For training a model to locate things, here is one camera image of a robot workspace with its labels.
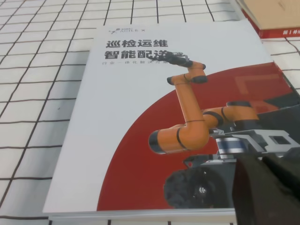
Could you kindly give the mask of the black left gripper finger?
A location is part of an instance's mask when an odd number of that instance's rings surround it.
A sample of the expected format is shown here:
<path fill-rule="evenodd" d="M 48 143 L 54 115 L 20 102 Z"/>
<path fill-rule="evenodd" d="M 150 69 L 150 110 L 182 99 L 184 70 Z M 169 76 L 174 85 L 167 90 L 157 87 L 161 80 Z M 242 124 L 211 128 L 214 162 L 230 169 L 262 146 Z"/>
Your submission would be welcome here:
<path fill-rule="evenodd" d="M 239 225 L 300 223 L 300 149 L 237 158 L 232 199 Z"/>

